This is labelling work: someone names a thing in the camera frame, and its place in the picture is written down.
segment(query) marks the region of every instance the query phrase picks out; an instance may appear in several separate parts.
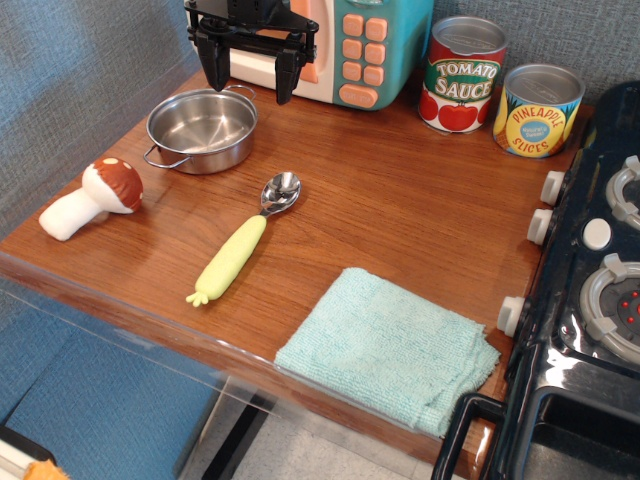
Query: stove knob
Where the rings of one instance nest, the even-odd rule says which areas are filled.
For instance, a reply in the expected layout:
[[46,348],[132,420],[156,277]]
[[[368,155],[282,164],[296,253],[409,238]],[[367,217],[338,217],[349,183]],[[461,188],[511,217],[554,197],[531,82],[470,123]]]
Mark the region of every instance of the stove knob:
[[502,330],[507,337],[513,337],[523,308],[524,298],[504,297],[498,314],[498,330]]
[[584,227],[582,241],[590,250],[602,250],[611,241],[611,227],[606,220],[594,218]]
[[542,186],[542,193],[540,194],[540,200],[544,203],[555,206],[558,201],[558,195],[562,188],[562,182],[564,181],[564,172],[550,171],[547,173],[547,179]]
[[547,236],[549,224],[551,223],[551,215],[553,210],[536,209],[529,223],[529,231],[527,232],[527,240],[532,241],[536,245],[542,245],[544,238]]

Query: black robotic claw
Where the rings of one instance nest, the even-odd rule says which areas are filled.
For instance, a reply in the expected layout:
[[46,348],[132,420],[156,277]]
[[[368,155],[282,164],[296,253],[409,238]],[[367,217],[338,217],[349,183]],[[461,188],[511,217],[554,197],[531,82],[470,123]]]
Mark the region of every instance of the black robotic claw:
[[[300,72],[316,57],[318,24],[292,12],[282,0],[188,0],[189,39],[209,84],[220,91],[230,77],[230,49],[276,58],[278,104],[291,100]],[[289,32],[287,38],[261,35],[260,30]]]

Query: black stove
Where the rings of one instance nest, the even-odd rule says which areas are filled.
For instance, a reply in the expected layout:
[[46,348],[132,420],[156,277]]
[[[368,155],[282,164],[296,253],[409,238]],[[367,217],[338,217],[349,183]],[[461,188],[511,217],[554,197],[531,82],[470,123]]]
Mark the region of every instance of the black stove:
[[496,424],[481,478],[640,479],[640,82],[606,92],[567,172],[550,172],[528,238],[527,298],[507,297],[505,402],[460,399],[433,479],[470,422]]

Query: wooden countertop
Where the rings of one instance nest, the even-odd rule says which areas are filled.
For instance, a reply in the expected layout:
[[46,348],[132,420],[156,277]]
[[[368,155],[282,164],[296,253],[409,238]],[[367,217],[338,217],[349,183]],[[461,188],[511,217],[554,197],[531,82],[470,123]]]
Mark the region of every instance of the wooden countertop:
[[[91,223],[67,242],[40,228],[41,210],[1,244],[0,273],[434,462],[439,440],[283,376],[271,362],[340,272],[355,266],[485,324],[502,355],[481,392],[502,399],[512,341],[497,330],[498,311],[506,295],[525,296],[530,287],[540,248],[526,239],[529,220],[544,208],[547,172],[571,164],[592,109],[580,108],[565,152],[520,158],[493,141],[491,121],[471,134],[427,127],[417,113],[418,73],[378,112],[297,97],[278,106],[272,91],[254,87],[253,150],[214,175],[147,165],[145,119],[105,152],[140,173],[141,210]],[[180,90],[207,86],[200,72]],[[269,219],[221,299],[188,304],[213,254],[258,213],[266,181],[288,170],[303,184],[298,202]],[[59,195],[79,186],[77,178]],[[472,430],[460,474],[477,471],[485,430]]]

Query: corn-shaped handle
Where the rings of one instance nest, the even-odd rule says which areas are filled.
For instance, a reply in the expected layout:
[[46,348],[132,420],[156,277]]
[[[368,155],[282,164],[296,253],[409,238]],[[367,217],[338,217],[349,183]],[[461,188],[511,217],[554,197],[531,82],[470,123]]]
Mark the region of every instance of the corn-shaped handle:
[[267,219],[262,215],[244,222],[202,271],[196,291],[187,297],[187,302],[199,307],[220,298],[253,253],[266,226]]

